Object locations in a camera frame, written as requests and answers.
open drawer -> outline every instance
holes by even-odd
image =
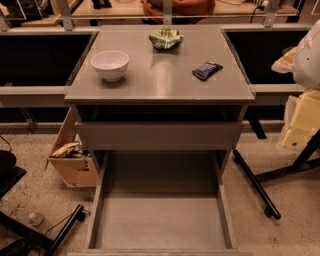
[[[249,255],[237,250],[214,152],[106,153],[84,255]]]

cardboard box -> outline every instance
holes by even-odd
[[[68,187],[95,187],[98,181],[98,172],[92,158],[88,158],[89,170],[85,170],[86,160],[84,158],[53,158],[51,155],[58,148],[69,142],[74,142],[76,122],[71,109],[69,110],[58,137],[50,152],[48,161],[58,171],[61,178]]]

white bowl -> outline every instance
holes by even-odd
[[[127,71],[128,64],[128,54],[121,51],[100,52],[91,59],[94,70],[109,82],[120,80]]]

drawer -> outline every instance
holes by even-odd
[[[240,122],[77,122],[89,150],[231,150]]]
[[[214,152],[106,153],[84,255],[242,255]]]

gray cabinet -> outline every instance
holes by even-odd
[[[222,173],[254,94],[219,26],[177,26],[168,51],[149,42],[160,27],[103,26],[65,97],[100,170],[85,250],[70,255],[240,255]],[[105,50],[130,57],[118,82],[90,66]],[[224,68],[202,82],[191,71],[207,60]]]

